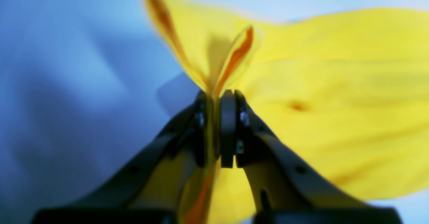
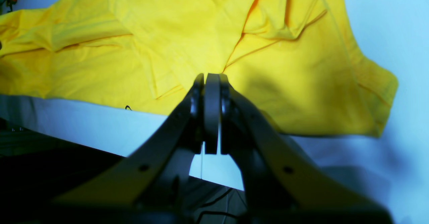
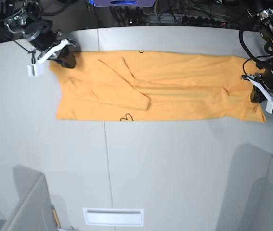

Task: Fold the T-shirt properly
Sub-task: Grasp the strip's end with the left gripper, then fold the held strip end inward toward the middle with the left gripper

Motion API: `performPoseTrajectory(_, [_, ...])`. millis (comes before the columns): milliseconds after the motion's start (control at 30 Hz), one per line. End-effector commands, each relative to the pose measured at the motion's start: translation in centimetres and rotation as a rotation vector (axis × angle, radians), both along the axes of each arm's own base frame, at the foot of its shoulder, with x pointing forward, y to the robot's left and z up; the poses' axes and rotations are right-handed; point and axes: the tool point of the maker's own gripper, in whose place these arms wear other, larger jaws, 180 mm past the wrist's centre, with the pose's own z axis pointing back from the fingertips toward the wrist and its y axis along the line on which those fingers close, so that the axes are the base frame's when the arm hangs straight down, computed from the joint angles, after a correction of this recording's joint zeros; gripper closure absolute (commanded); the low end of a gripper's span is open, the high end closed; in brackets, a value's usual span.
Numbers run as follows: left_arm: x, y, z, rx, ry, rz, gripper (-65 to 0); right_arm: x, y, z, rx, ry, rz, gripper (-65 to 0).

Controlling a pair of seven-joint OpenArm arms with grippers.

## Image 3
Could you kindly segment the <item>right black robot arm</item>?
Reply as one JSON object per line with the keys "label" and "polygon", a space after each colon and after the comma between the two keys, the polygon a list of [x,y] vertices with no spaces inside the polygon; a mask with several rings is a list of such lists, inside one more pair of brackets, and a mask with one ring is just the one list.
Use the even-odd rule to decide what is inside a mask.
{"label": "right black robot arm", "polygon": [[5,15],[0,19],[0,26],[4,26],[9,36],[20,34],[31,44],[32,49],[26,50],[31,55],[30,69],[36,73],[37,69],[47,60],[54,61],[63,68],[73,69],[76,59],[69,47],[75,42],[63,36],[61,30],[52,31],[53,22],[45,17],[58,16],[72,3],[65,0],[63,6],[54,11],[46,12],[40,0],[23,0],[18,10],[15,10],[15,0],[5,1]]}

